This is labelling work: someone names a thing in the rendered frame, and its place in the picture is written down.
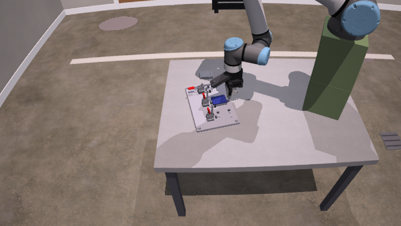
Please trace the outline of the toggle clamp with red handle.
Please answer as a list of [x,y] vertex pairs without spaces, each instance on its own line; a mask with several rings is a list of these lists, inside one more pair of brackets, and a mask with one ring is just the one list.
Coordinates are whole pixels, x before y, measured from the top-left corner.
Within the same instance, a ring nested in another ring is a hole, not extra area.
[[[209,107],[211,108],[211,112],[209,110]],[[209,107],[207,108],[208,113],[206,114],[206,118],[207,118],[207,121],[213,121],[214,120],[213,108],[216,107],[216,105],[211,104],[211,106],[209,106]]]
[[[205,87],[205,86],[210,86],[210,85],[211,85],[210,83],[205,84],[205,85],[201,83],[201,85],[198,85],[198,86],[196,86],[196,87],[194,87],[194,86],[193,86],[193,87],[189,87],[188,90],[192,90],[192,89],[195,89],[195,88],[196,88],[196,89],[198,89],[198,93],[199,93],[199,94],[202,94],[203,92],[205,92],[204,87]],[[196,90],[196,89],[195,89],[195,90]]]

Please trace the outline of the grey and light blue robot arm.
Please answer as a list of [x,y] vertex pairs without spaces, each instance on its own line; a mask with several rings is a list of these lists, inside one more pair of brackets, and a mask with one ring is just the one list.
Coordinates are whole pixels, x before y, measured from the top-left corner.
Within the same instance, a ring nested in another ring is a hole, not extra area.
[[[328,30],[345,40],[358,41],[372,33],[380,22],[376,0],[315,0],[328,8],[331,16]],[[265,66],[270,57],[272,33],[267,27],[261,0],[243,0],[253,37],[252,44],[232,37],[224,43],[224,69],[230,73],[241,70],[242,61]],[[270,34],[269,34],[270,33]],[[228,81],[227,72],[210,80],[213,88]]]

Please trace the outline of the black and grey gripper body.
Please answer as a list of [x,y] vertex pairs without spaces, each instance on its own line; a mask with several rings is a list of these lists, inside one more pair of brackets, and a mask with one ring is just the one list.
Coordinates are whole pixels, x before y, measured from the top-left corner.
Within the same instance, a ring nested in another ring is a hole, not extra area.
[[243,68],[241,68],[241,70],[239,72],[236,72],[236,73],[229,73],[229,72],[227,72],[227,73],[228,74],[235,74],[235,75],[231,75],[232,78],[230,80],[226,81],[226,85],[227,85],[228,88],[229,88],[229,85],[231,85],[231,88],[234,88],[234,87],[241,88],[241,87],[243,87],[243,85],[242,85],[242,83],[243,83],[243,78],[242,78]]

